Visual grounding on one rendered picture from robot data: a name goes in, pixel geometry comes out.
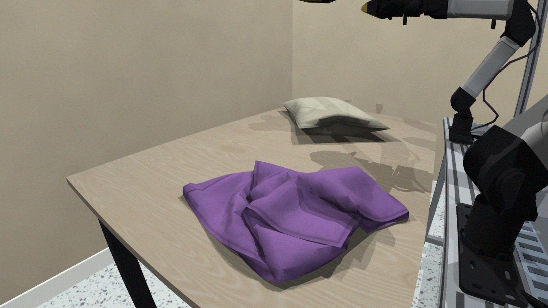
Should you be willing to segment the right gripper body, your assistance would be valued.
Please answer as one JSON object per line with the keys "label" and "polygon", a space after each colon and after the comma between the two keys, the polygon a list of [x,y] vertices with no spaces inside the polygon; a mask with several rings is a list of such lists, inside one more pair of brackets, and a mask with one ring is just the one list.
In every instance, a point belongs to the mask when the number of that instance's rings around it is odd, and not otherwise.
{"label": "right gripper body", "polygon": [[392,16],[403,16],[403,0],[371,0],[367,2],[367,12],[379,19],[392,20]]}

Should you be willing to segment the purple cloth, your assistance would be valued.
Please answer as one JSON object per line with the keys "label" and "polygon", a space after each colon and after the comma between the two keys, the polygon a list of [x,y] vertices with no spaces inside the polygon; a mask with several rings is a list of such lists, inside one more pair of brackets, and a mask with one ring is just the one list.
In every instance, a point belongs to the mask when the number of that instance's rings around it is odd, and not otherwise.
{"label": "purple cloth", "polygon": [[189,183],[183,196],[214,237],[274,283],[333,261],[359,226],[369,233],[409,218],[358,166],[301,173],[256,160],[253,171]]}

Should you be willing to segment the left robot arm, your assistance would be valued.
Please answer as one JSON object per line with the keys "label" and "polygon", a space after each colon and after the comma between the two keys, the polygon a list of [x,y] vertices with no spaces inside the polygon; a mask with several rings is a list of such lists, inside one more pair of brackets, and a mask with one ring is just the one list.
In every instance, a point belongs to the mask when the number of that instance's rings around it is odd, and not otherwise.
{"label": "left robot arm", "polygon": [[523,223],[537,219],[536,193],[548,185],[548,94],[502,128],[486,131],[465,152],[463,167],[481,194],[473,205],[456,206],[459,288],[526,308],[513,252]]}

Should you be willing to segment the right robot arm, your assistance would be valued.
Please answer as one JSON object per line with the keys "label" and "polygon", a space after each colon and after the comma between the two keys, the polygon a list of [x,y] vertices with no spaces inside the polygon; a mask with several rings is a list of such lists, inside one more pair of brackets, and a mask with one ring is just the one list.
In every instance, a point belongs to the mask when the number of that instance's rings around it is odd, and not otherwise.
{"label": "right robot arm", "polygon": [[[514,8],[514,10],[513,10]],[[496,19],[506,20],[505,31],[495,47],[478,65],[473,74],[451,96],[454,114],[450,125],[450,142],[471,145],[473,117],[470,107],[482,89],[491,81],[513,54],[536,33],[527,0],[405,0],[405,16],[431,16],[433,19]],[[511,17],[512,16],[512,17]]]}

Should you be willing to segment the cream pillow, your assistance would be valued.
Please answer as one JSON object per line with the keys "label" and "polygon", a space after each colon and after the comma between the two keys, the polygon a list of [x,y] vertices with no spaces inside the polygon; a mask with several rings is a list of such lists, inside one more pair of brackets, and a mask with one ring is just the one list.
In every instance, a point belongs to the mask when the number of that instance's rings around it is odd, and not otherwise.
{"label": "cream pillow", "polygon": [[340,99],[315,96],[281,103],[302,130],[321,135],[354,135],[390,129]]}

